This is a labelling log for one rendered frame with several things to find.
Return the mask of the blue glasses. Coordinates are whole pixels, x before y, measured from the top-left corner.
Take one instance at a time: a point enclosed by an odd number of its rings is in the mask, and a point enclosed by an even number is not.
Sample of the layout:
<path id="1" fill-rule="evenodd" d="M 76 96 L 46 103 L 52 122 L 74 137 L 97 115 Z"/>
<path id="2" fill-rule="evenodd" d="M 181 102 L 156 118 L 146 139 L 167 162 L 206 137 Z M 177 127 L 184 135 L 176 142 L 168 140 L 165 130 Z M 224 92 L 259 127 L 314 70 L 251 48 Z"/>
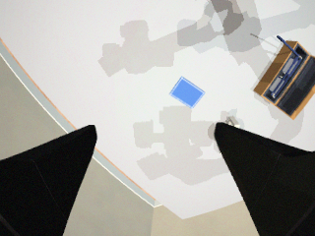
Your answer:
<path id="1" fill-rule="evenodd" d="M 302 60 L 302 57 L 299 54 L 297 54 L 279 35 L 277 35 L 277 38 L 281 42 L 283 42 L 296 55 L 296 57 L 295 57 L 295 59 L 292 57 L 289 59 L 289 61 L 285 65 L 284 69 L 282 70 L 282 72 L 284 73 L 284 76 L 283 77 L 278 76 L 278 78 L 275 80 L 275 82 L 273 83 L 273 85 L 269 89 L 269 91 L 271 92 L 271 96 L 273 98 L 275 98 L 279 94 L 279 92 L 282 90 L 282 88 L 286 84 L 287 80 L 289 79 L 289 77 L 291 77 L 291 75 L 293 74 L 293 72 L 295 71 L 295 69 L 297 68 L 297 66 L 299 65 L 299 63 Z M 298 60 L 298 58 L 300 58 L 300 59 Z M 286 77 L 286 75 L 287 75 L 287 77 Z M 286 77 L 286 79 L 284 79 L 285 77 Z"/>

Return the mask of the cream white mug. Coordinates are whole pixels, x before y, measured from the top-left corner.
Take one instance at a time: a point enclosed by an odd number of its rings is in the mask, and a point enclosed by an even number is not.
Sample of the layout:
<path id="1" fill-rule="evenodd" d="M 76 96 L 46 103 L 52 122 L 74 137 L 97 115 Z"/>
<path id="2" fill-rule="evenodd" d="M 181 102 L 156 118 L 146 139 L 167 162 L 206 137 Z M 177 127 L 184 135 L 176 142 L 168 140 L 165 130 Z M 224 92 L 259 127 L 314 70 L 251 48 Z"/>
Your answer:
<path id="1" fill-rule="evenodd" d="M 240 127 L 239 123 L 236 121 L 234 116 L 229 116 L 228 117 L 228 122 L 223 122 L 223 123 L 226 123 L 228 125 L 231 125 L 231 126 L 234 126 L 234 127 L 237 127 L 237 128 Z"/>

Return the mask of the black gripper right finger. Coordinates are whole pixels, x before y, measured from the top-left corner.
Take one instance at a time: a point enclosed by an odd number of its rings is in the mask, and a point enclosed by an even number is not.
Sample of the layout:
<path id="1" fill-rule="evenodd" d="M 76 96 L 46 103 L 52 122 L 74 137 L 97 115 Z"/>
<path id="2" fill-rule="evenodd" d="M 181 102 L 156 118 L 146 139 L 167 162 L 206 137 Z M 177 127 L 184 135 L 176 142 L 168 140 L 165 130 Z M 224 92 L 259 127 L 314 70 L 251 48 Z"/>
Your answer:
<path id="1" fill-rule="evenodd" d="M 290 236 L 315 207 L 315 151 L 223 122 L 215 138 L 259 236 Z"/>

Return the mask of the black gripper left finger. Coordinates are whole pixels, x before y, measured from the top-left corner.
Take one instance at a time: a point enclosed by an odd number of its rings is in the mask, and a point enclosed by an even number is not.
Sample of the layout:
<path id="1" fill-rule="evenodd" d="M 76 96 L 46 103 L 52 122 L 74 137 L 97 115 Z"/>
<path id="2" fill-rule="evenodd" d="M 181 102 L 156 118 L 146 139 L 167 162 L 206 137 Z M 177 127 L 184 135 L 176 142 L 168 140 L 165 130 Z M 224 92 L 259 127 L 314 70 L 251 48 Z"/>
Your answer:
<path id="1" fill-rule="evenodd" d="M 0 221 L 15 236 L 63 236 L 96 141 L 88 125 L 0 160 Z"/>

